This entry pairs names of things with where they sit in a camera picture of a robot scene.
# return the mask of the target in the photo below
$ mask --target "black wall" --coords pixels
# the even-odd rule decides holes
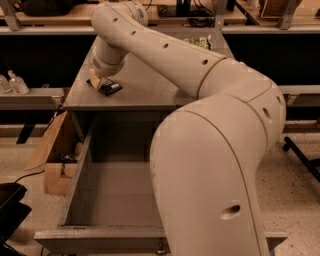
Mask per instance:
[[[235,58],[279,85],[320,84],[319,34],[224,35]]]
[[[95,36],[0,36],[0,74],[21,76],[29,88],[71,87]]]

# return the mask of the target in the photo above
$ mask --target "tiled floor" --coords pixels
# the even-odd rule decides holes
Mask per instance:
[[[320,184],[291,150],[282,150],[285,135],[266,155],[257,172],[263,221],[266,229],[287,232],[288,238],[277,247],[276,256],[318,256]],[[289,136],[307,157],[320,158],[320,133],[291,133]],[[13,182],[30,173],[23,168],[39,138],[29,138],[22,145],[16,145],[15,141],[16,138],[0,138],[0,183]],[[56,227],[65,199],[44,194],[43,174],[25,178],[20,183],[28,189],[22,202],[32,207],[32,212],[8,244],[28,256],[38,256],[41,245],[33,240],[34,233]]]

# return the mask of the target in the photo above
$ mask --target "cardboard flap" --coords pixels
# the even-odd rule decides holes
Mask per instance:
[[[68,112],[64,112],[53,120],[52,124],[43,134],[38,147],[35,149],[33,155],[25,165],[24,170],[38,168],[47,162],[67,115]]]

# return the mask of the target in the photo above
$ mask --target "bottle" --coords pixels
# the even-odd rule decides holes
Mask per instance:
[[[10,76],[9,84],[16,94],[26,94],[29,91],[28,86],[25,84],[23,79],[19,76],[16,76],[12,70],[8,71]]]
[[[0,93],[10,92],[12,90],[7,78],[3,75],[0,75]]]

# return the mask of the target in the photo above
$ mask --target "gray table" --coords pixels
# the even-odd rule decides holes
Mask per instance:
[[[213,50],[232,56],[221,32],[213,28],[170,26],[155,27],[155,30],[180,39],[211,35]],[[114,77],[114,80],[123,86],[123,90],[105,97],[86,83],[89,79],[90,56],[91,50],[66,99],[64,104],[66,110],[159,110],[176,108],[192,101],[174,84],[131,54],[128,54],[124,68]]]

